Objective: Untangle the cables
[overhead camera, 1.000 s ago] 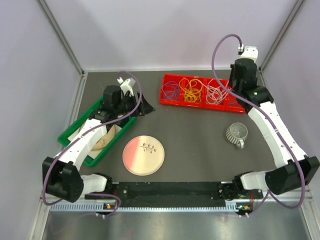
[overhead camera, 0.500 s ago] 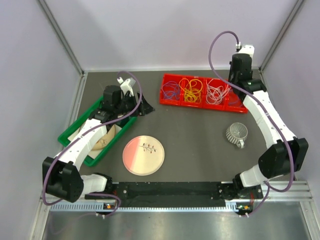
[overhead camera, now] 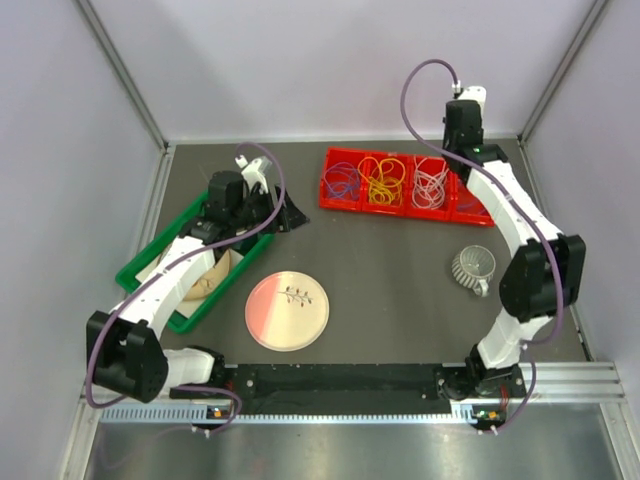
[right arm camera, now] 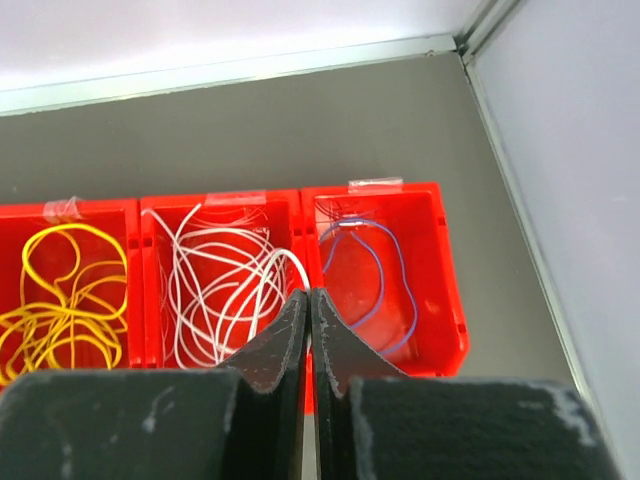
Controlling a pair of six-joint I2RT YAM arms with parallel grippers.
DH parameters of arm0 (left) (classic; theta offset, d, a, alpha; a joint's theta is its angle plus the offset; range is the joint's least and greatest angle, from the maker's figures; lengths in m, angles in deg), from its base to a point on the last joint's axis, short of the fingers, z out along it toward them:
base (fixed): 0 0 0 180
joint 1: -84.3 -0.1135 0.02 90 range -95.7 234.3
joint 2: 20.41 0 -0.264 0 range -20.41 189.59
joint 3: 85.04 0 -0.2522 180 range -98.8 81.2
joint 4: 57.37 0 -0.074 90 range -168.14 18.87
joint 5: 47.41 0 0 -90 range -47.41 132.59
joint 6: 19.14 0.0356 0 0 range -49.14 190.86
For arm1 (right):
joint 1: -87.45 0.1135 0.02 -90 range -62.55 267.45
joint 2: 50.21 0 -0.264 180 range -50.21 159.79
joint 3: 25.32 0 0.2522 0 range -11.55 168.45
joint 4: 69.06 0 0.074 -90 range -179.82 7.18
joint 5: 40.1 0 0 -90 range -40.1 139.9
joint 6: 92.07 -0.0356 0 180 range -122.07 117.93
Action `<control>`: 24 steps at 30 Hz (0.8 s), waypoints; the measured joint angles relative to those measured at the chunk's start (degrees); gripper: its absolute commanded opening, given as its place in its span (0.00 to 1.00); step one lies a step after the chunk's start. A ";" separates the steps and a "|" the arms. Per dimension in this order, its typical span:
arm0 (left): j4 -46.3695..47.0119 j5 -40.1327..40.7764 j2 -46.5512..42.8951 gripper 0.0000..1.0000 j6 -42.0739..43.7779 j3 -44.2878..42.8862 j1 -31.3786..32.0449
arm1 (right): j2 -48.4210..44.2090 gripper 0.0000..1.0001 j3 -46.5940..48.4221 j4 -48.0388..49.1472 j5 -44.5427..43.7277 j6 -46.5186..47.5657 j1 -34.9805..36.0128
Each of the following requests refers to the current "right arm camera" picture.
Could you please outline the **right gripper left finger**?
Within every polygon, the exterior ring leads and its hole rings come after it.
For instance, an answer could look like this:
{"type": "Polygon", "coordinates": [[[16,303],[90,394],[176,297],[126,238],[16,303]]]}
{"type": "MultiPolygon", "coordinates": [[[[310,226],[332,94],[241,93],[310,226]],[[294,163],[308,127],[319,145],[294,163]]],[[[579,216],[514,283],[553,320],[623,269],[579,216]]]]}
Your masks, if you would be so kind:
{"type": "Polygon", "coordinates": [[[5,479],[297,479],[307,297],[212,369],[46,370],[1,396],[5,479]]]}

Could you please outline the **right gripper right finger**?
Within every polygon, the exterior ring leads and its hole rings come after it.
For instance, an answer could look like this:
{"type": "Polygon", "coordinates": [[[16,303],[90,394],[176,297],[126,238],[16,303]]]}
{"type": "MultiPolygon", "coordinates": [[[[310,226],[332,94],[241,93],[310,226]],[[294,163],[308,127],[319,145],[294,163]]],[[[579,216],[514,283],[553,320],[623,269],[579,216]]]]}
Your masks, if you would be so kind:
{"type": "Polygon", "coordinates": [[[322,479],[616,479],[571,387],[514,378],[412,378],[310,296],[322,479]]]}

